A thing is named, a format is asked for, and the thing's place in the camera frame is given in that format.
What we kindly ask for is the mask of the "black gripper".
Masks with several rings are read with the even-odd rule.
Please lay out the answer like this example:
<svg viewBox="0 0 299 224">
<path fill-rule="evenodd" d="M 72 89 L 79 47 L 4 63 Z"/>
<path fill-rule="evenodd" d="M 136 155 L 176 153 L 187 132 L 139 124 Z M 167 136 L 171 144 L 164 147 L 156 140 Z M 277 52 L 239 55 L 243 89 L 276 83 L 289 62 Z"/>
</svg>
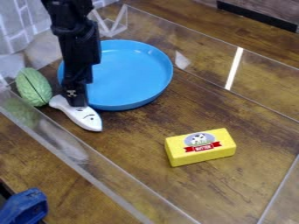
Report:
<svg viewBox="0 0 299 224">
<path fill-rule="evenodd" d="M 92 0 L 41 0 L 41 4 L 50 16 L 50 31 L 60 42 L 63 96 L 72 107 L 85 107 L 92 66 L 100 62 L 99 26 L 88 18 L 93 10 Z"/>
</svg>

